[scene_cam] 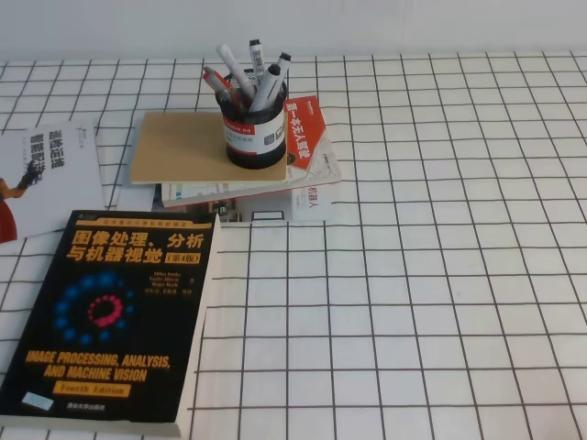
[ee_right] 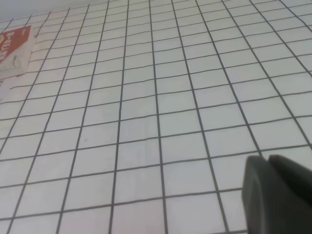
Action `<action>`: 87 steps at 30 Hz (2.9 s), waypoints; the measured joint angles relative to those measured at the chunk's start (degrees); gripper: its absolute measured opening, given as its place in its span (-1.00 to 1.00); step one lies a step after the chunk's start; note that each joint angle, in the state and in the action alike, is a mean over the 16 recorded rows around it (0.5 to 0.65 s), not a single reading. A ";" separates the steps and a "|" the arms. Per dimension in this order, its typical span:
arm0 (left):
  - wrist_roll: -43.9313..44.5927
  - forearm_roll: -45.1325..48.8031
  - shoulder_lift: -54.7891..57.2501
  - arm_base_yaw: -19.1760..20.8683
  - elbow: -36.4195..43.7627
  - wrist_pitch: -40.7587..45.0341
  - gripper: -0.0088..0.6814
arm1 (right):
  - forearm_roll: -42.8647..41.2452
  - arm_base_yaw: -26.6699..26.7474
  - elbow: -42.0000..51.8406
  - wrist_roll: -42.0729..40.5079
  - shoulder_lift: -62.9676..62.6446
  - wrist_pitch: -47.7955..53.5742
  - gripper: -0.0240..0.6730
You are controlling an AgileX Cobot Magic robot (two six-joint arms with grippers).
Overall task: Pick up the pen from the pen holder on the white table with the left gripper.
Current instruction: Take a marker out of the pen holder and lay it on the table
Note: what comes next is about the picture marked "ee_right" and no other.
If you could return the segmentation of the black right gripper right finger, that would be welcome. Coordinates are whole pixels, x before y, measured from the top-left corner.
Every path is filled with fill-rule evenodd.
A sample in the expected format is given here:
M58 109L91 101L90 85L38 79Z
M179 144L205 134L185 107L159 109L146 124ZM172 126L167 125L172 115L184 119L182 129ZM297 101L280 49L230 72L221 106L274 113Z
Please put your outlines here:
M286 185L281 200L283 227L287 234L312 232L312 171L281 155L271 155L269 163Z

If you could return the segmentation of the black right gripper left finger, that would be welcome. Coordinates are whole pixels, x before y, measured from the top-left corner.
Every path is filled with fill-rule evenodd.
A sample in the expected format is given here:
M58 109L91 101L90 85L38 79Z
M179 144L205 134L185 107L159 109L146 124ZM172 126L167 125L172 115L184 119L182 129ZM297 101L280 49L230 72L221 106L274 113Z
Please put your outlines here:
M294 194L273 166L260 156L247 158L242 201L248 233L295 233Z

